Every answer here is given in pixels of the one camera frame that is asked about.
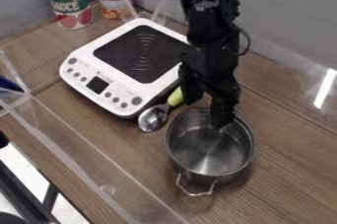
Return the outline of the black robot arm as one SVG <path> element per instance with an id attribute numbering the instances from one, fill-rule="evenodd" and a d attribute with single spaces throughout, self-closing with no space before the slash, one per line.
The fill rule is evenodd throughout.
<path id="1" fill-rule="evenodd" d="M 210 124 L 228 125 L 236 117 L 241 87 L 234 77 L 238 58 L 249 49 L 240 38 L 249 34 L 234 21 L 238 0 L 180 0 L 188 20 L 189 51 L 180 55 L 178 82 L 184 101 L 190 105 L 212 97 Z"/>

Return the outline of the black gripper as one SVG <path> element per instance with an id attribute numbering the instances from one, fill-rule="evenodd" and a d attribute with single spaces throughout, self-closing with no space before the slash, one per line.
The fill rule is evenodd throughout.
<path id="1" fill-rule="evenodd" d="M 202 99 L 210 102 L 210 124 L 218 129 L 236 117 L 240 106 L 240 85 L 234 77 L 238 66 L 240 32 L 186 34 L 189 49 L 180 54 L 178 82 L 184 102 L 188 106 Z"/>

